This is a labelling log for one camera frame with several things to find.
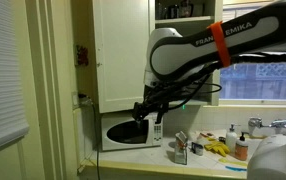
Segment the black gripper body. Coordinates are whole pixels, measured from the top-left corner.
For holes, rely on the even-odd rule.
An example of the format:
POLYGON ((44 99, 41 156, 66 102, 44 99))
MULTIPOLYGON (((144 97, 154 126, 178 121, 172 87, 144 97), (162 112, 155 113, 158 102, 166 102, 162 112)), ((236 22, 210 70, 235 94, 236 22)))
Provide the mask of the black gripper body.
POLYGON ((168 111, 168 108, 168 103, 150 103, 145 101, 143 101, 142 103, 135 102, 132 111, 132 117, 136 121, 142 121, 150 113, 156 112, 156 123, 160 124, 162 122, 162 117, 168 111))

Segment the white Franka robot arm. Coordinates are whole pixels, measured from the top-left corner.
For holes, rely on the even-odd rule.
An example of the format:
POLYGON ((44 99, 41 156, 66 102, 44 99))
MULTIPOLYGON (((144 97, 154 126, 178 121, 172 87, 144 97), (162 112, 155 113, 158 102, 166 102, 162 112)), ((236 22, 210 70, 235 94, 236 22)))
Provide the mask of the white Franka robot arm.
POLYGON ((174 28, 152 31, 147 48, 144 95, 132 117, 152 112, 161 122, 177 101, 192 99, 216 70, 239 63, 286 63, 286 0, 277 0, 192 35, 174 28))

